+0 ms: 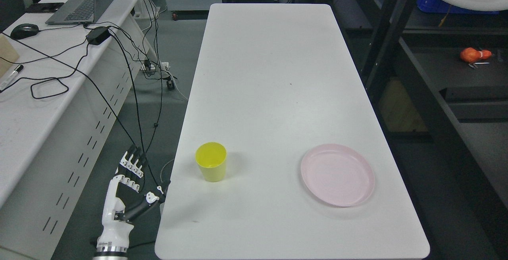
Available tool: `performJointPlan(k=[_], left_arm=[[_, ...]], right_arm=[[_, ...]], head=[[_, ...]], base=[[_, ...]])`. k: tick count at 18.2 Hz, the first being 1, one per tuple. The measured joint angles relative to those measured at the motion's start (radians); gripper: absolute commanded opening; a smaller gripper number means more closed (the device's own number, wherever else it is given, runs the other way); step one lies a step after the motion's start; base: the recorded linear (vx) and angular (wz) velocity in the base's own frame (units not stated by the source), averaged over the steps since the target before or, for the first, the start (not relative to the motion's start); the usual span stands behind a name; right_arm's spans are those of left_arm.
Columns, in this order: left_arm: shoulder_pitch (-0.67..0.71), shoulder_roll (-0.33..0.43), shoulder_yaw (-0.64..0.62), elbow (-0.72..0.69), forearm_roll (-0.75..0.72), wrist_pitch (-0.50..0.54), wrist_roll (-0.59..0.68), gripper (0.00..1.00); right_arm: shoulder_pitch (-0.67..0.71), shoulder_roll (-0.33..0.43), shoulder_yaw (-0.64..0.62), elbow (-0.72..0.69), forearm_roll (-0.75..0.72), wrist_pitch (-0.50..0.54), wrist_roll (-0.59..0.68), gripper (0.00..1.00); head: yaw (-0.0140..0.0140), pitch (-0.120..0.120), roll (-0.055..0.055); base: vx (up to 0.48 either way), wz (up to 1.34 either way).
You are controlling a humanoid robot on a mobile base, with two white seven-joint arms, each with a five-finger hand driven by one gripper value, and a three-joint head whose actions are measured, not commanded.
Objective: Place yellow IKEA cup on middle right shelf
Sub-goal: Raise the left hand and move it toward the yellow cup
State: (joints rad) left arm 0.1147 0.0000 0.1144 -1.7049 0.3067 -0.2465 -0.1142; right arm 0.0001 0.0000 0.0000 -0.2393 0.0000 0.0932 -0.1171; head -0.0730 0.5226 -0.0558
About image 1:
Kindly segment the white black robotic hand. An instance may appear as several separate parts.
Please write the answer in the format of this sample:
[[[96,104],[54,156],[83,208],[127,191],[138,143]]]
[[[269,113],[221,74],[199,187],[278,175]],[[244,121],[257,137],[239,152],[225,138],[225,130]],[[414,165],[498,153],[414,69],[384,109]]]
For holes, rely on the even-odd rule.
[[[109,181],[103,214],[102,234],[97,239],[96,248],[100,246],[121,246],[129,249],[129,233],[133,230],[133,221],[143,213],[166,199],[166,191],[159,185],[156,190],[148,191],[141,197],[141,202],[128,209],[125,202],[117,195],[119,189],[141,191],[139,180],[144,177],[142,169],[148,165],[145,153],[141,148],[132,145],[122,156],[114,176]]]

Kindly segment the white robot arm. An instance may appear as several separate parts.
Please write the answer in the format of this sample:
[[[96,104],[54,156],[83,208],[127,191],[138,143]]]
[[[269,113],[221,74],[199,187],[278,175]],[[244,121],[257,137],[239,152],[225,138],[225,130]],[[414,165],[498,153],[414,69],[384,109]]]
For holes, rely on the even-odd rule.
[[[93,260],[128,260],[127,248],[121,246],[100,246],[96,248]]]

